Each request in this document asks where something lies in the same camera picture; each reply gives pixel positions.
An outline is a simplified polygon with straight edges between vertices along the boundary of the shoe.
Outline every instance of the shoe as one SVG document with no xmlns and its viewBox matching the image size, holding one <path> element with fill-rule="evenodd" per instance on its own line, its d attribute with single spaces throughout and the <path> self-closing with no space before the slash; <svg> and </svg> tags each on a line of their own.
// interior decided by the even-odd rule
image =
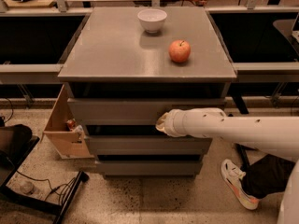
<svg viewBox="0 0 299 224">
<path fill-rule="evenodd" d="M 246 175 L 230 160 L 225 160 L 221 165 L 221 174 L 230 189 L 241 204 L 249 210 L 255 210 L 259 205 L 259 199 L 248 195 L 243 189 L 241 180 Z"/>
</svg>

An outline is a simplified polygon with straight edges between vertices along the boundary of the floor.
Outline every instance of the floor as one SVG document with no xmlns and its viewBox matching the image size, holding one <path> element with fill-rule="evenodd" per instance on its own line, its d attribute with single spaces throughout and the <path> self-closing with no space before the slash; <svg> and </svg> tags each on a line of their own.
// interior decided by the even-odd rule
<svg viewBox="0 0 299 224">
<path fill-rule="evenodd" d="M 269 100 L 248 99 L 251 116 L 298 115 L 294 98 L 284 102 L 280 108 L 272 108 Z M 10 106 L 0 106 L 1 115 L 10 116 Z M 221 162 L 241 160 L 235 145 L 214 139 L 203 160 L 203 168 L 196 178 L 191 177 L 114 177 L 104 179 L 96 173 L 93 159 L 61 159 L 50 140 L 43 136 L 43 130 L 50 117 L 51 104 L 33 105 L 25 108 L 14 106 L 13 117 L 7 125 L 22 123 L 28 125 L 41 141 L 25 160 L 20 172 L 37 179 L 48 178 L 53 187 L 67 183 L 79 170 L 86 172 L 90 180 L 82 184 L 63 223 L 276 223 L 283 193 L 264 198 L 255 211 L 243 208 L 222 180 Z M 227 114 L 240 116 L 234 102 L 228 100 Z M 249 152 L 254 162 L 264 154 Z M 9 186 L 20 192 L 20 183 L 26 178 L 16 174 Z M 47 182 L 32 181 L 43 193 L 43 199 L 50 189 Z M 57 202 L 57 195 L 50 195 L 49 202 Z M 53 216 L 28 208 L 0 201 L 0 223 L 51 223 Z"/>
</svg>

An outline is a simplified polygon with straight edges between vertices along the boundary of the white bowl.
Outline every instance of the white bowl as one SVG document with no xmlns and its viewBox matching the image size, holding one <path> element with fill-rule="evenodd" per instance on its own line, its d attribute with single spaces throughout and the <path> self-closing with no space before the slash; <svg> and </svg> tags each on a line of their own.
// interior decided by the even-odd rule
<svg viewBox="0 0 299 224">
<path fill-rule="evenodd" d="M 141 26 L 148 33 L 157 33 L 164 25 L 167 13 L 160 9 L 144 9 L 138 12 Z"/>
</svg>

